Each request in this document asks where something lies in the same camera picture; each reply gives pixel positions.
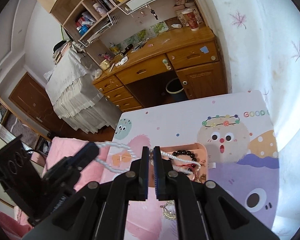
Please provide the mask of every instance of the flower crown drawing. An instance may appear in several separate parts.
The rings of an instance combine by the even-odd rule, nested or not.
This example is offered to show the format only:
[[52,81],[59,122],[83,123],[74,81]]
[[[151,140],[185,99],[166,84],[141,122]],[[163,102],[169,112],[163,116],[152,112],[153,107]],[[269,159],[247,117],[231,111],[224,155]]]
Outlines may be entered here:
[[[233,123],[230,123],[229,120],[225,120],[221,123],[218,123],[218,121],[220,122],[220,120],[217,120],[217,119],[220,118],[220,117],[223,117],[223,118],[226,118],[226,119],[236,118],[236,120]],[[240,123],[240,118],[238,117],[237,114],[235,114],[234,116],[230,116],[229,114],[226,114],[225,116],[219,116],[219,115],[216,115],[215,117],[208,116],[207,120],[202,122],[202,125],[205,126],[205,127],[216,127],[217,125],[228,126],[228,125],[237,124],[237,123]]]

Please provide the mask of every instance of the blue sticker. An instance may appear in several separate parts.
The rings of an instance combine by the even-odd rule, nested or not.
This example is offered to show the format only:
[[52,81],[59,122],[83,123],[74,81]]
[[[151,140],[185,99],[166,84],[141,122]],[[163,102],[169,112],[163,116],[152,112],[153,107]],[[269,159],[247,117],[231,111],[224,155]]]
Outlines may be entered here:
[[207,46],[202,47],[201,52],[203,52],[204,54],[209,53]]

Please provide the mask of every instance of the wooden floor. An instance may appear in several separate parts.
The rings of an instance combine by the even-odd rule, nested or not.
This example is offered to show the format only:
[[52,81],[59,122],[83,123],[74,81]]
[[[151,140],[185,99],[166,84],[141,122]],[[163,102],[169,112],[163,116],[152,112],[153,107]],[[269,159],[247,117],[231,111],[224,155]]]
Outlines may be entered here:
[[104,141],[112,141],[114,135],[114,129],[111,126],[105,126],[98,130],[98,133],[91,133],[88,134],[84,131],[78,129],[77,131],[73,130],[68,131],[65,137],[67,138],[76,138],[84,141],[90,142],[104,142]]

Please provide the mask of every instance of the trash bin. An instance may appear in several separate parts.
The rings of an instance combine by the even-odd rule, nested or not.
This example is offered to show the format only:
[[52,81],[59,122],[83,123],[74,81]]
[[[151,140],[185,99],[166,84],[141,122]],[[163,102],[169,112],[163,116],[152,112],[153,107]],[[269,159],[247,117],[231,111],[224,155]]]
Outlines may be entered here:
[[188,100],[187,95],[178,78],[171,79],[166,85],[166,91],[172,95],[176,102]]

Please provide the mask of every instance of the keychain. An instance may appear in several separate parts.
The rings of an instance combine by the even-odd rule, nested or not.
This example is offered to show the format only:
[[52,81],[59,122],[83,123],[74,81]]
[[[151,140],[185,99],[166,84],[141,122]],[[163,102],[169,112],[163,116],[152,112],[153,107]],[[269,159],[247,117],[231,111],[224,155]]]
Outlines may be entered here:
[[155,19],[157,20],[157,19],[158,19],[158,16],[155,14],[155,11],[152,10],[152,9],[150,8],[150,5],[148,5],[147,3],[146,3],[146,8],[149,8],[149,9],[151,10],[150,13],[152,13],[153,16],[155,17]]
[[155,11],[154,11],[154,10],[151,10],[150,12],[153,14],[153,16],[155,17],[155,19],[157,20],[157,19],[158,19],[158,16],[155,14]]

